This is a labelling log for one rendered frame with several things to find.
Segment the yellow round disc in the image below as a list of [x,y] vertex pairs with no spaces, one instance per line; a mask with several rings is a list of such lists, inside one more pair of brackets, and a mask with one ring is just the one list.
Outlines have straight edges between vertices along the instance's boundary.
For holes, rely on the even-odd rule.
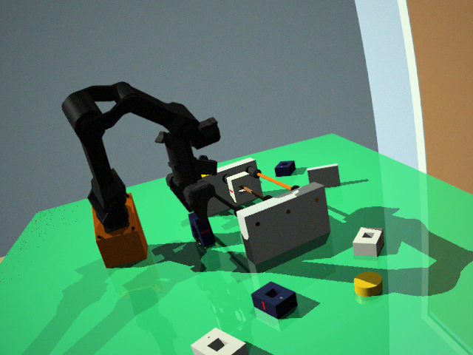
[[355,293],[359,296],[370,297],[381,292],[382,277],[376,272],[363,272],[358,274],[354,280]]

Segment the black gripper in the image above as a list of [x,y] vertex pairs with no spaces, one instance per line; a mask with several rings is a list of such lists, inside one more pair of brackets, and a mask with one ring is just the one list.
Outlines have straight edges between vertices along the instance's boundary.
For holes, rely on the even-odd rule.
[[166,176],[166,183],[188,212],[193,212],[204,224],[207,221],[208,201],[216,192],[214,186],[204,180],[197,183],[202,176],[197,176],[195,163],[197,158],[193,153],[185,158],[169,160],[172,173]]

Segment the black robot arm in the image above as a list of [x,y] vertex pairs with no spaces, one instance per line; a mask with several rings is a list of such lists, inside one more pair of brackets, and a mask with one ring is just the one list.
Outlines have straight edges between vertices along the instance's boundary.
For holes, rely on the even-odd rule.
[[[103,114],[95,101],[116,104]],[[165,144],[169,160],[185,158],[193,153],[192,146],[200,149],[221,137],[213,117],[199,122],[182,104],[166,104],[123,81],[73,92],[62,103],[62,111],[80,138],[93,175],[87,198],[106,233],[130,225],[126,186],[110,167],[102,138],[122,115],[131,112],[167,128],[169,132],[159,131],[154,142]]]

